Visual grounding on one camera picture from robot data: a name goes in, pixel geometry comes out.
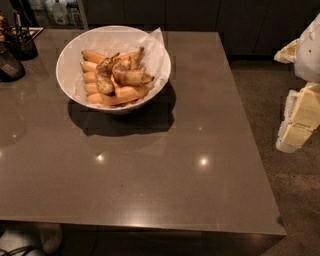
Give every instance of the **cabinet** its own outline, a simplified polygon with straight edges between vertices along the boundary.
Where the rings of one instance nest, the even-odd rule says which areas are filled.
[[[217,31],[228,55],[252,55],[270,0],[221,0]]]
[[[220,0],[166,0],[167,30],[215,31]]]
[[[127,24],[138,26],[161,26],[165,24],[164,0],[124,0]]]
[[[274,55],[300,34],[319,12],[319,0],[271,0],[254,55]]]
[[[90,25],[125,25],[123,1],[118,0],[85,0],[86,15]]]

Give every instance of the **gray table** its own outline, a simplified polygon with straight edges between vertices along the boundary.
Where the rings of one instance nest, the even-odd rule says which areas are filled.
[[[194,232],[219,250],[253,239],[259,253],[282,239],[219,35],[164,32],[170,82],[112,116],[57,83],[57,58],[79,33],[43,31],[26,76],[0,83],[0,219]]]

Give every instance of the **white object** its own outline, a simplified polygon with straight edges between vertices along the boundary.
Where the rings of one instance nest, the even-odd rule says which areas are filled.
[[[285,153],[300,149],[320,125],[320,14],[298,40],[278,51],[274,59],[294,63],[296,76],[307,82],[290,91],[276,147]]]
[[[52,6],[52,13],[54,20],[59,25],[67,25],[69,24],[68,10],[67,10],[66,1],[56,0],[54,5]]]
[[[298,40],[294,68],[297,77],[320,83],[320,14]]]
[[[80,66],[83,60],[81,51],[95,49],[111,56],[115,52],[126,53],[137,50],[140,46],[145,47],[146,54],[142,62],[148,73],[155,76],[154,88],[149,91],[148,95],[124,107],[101,106],[86,102],[83,73]],[[100,27],[79,35],[63,49],[56,66],[58,83],[69,98],[85,107],[118,115],[129,113],[149,102],[168,82],[170,72],[171,61],[164,46],[161,30],[157,29],[148,34],[126,26]]]

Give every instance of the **white bowl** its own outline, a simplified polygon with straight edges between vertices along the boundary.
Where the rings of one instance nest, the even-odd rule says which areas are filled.
[[[101,106],[99,104],[91,104],[85,101],[85,91],[83,89],[84,80],[82,77],[82,69],[80,66],[80,62],[83,60],[81,51],[85,49],[96,49],[100,50],[100,52],[106,52],[108,49],[98,49],[104,45],[106,48],[108,47],[107,42],[111,42],[113,46],[121,47],[132,47],[132,49],[137,49],[139,46],[143,45],[143,42],[146,37],[149,36],[148,33],[131,28],[126,26],[106,26],[100,27],[97,29],[89,30],[78,37],[74,38],[61,52],[57,65],[56,65],[56,76],[58,83],[64,93],[75,102],[99,111],[103,111],[111,114],[126,114],[135,109],[138,109],[145,105],[148,101],[150,101],[153,97],[155,97],[168,82],[170,72],[171,72],[171,62],[163,44],[163,38],[160,33],[160,47],[157,47],[156,50],[162,51],[161,61],[153,63],[157,65],[157,75],[155,75],[154,79],[154,88],[149,91],[148,95],[141,100],[138,100],[134,104],[130,104],[124,107],[109,107],[109,106]],[[111,52],[118,52],[119,49],[110,50]]]

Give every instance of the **floor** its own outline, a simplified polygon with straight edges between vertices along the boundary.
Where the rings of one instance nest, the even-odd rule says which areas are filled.
[[[231,60],[230,66],[287,231],[263,256],[320,255],[319,129],[293,154],[275,148],[286,96],[305,82],[292,64]]]

